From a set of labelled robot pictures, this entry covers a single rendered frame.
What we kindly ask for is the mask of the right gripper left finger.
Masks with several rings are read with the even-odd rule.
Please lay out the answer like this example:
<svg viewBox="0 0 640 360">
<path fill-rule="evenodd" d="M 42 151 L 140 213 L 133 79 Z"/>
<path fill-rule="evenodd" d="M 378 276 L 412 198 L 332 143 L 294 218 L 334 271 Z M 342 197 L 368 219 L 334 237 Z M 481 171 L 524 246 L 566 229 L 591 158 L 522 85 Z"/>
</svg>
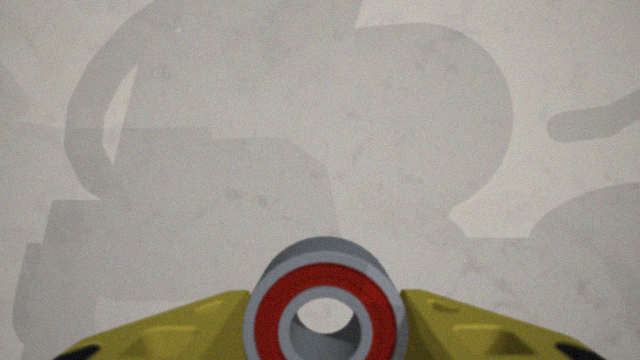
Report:
<svg viewBox="0 0 640 360">
<path fill-rule="evenodd" d="M 248 360 L 242 325 L 250 296 L 226 291 L 92 335 L 61 354 L 95 344 L 101 349 L 88 360 Z"/>
</svg>

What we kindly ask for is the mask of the red and grey ball bearing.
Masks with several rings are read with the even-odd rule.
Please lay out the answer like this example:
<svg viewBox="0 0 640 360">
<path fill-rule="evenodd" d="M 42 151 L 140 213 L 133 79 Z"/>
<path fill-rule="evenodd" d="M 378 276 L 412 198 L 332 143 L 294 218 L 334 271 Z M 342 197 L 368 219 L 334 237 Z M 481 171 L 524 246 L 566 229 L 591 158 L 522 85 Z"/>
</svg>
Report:
<svg viewBox="0 0 640 360">
<path fill-rule="evenodd" d="M 318 298 L 350 307 L 348 324 L 327 334 L 308 329 L 296 312 Z M 404 360 L 409 325 L 397 289 L 369 251 L 318 236 L 270 262 L 248 300 L 242 332 L 248 360 Z"/>
</svg>

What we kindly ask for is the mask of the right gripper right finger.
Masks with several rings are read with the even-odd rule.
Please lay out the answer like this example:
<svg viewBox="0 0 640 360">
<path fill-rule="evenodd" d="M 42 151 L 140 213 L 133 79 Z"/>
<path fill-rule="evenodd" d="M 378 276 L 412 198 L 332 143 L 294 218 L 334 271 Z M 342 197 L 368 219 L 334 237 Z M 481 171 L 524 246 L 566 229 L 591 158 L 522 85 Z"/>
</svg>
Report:
<svg viewBox="0 0 640 360">
<path fill-rule="evenodd" d="M 402 289 L 400 297 L 409 325 L 404 360 L 571 360 L 556 343 L 594 352 L 565 334 L 428 291 Z"/>
</svg>

